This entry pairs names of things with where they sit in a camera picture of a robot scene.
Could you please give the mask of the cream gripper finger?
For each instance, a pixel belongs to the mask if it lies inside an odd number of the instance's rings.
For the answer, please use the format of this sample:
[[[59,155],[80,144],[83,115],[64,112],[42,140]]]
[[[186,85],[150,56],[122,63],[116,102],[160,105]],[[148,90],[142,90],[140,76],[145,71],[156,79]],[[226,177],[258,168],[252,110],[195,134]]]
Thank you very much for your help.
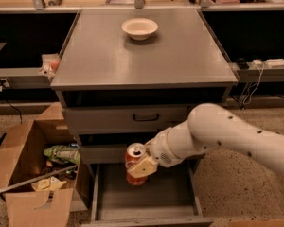
[[[156,172],[157,167],[158,163],[151,156],[147,156],[131,166],[127,172],[134,178],[142,178]]]

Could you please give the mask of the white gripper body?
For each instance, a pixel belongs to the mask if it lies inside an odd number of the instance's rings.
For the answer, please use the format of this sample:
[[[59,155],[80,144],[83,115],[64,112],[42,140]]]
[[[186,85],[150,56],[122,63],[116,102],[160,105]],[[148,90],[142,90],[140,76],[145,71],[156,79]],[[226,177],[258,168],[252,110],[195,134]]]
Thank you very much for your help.
[[[162,167],[172,167],[183,162],[183,159],[172,152],[168,142],[168,132],[169,129],[159,132],[145,144],[150,156]]]

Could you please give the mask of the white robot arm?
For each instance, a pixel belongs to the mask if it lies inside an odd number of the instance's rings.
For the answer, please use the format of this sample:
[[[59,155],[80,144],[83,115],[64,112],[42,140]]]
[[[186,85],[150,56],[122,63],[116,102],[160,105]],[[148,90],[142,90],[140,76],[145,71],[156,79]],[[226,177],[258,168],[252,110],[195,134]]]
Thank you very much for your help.
[[[284,177],[284,135],[259,129],[211,103],[196,106],[186,121],[130,148],[140,153],[138,162],[127,169],[134,178],[149,176],[159,166],[172,167],[215,148],[239,152]]]

